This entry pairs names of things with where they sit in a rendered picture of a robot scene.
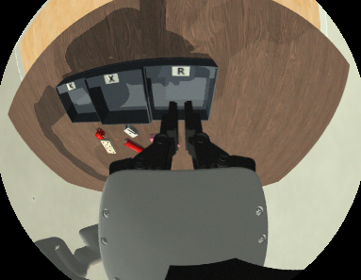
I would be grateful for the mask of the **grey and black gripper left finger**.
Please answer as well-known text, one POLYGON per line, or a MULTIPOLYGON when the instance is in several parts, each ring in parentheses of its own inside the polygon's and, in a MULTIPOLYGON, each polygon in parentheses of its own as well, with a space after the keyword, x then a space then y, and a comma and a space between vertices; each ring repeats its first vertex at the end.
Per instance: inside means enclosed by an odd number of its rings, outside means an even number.
POLYGON ((152 144, 134 158, 110 163, 109 175, 120 170, 170 170, 172 157, 176 151, 178 151, 177 103, 170 101, 169 113, 162 114, 160 132, 154 136, 152 144))

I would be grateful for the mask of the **grey rack of bins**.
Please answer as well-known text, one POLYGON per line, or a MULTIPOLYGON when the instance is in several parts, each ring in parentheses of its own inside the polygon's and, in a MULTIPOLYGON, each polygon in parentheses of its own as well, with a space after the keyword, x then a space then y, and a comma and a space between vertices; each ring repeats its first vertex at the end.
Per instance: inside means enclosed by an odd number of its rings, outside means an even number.
POLYGON ((151 124, 169 113, 170 101, 178 121, 186 101, 209 121, 218 70, 212 58, 137 59, 70 75, 55 89, 72 123, 151 124))

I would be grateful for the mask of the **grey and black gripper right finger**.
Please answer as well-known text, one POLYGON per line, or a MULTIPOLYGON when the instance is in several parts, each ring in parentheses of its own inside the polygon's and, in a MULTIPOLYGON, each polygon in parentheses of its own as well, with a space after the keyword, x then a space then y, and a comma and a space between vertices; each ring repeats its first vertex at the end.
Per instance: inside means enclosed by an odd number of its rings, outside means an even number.
POLYGON ((242 167, 255 172, 255 162, 250 157, 230 156, 212 143, 203 132, 200 113, 193 113, 192 102, 185 102, 186 151, 191 155, 193 169, 242 167), (195 155, 194 155, 195 153, 195 155))

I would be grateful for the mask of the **red cylinder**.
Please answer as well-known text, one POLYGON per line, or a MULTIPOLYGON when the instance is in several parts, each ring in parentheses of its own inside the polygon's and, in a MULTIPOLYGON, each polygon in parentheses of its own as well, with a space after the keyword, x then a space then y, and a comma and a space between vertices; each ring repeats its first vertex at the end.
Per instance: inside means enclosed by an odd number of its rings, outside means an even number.
POLYGON ((131 140, 126 140, 124 145, 139 152, 139 153, 144 149, 144 148, 140 147, 139 145, 137 145, 136 143, 132 142, 131 140))

